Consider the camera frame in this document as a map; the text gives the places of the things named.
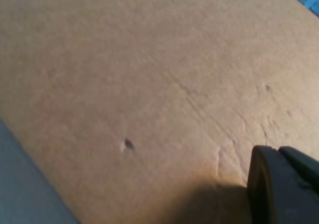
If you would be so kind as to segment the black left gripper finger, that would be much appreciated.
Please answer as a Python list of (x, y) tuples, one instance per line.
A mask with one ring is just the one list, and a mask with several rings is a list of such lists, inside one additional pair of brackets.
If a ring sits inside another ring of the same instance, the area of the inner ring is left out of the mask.
[(319, 162), (290, 146), (256, 145), (247, 194), (254, 224), (317, 224)]

